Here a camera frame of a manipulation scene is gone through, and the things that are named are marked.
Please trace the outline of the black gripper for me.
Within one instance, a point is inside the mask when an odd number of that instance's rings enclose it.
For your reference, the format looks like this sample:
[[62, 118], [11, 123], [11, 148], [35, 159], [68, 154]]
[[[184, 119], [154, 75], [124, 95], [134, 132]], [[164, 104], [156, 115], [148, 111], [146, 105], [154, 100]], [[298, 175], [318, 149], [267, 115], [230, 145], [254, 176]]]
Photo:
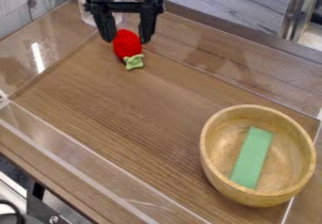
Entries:
[[112, 12], [139, 13], [139, 38], [146, 44], [155, 34], [158, 14], [163, 13], [163, 0], [84, 0], [84, 9], [92, 12], [102, 38], [111, 42], [118, 33]]

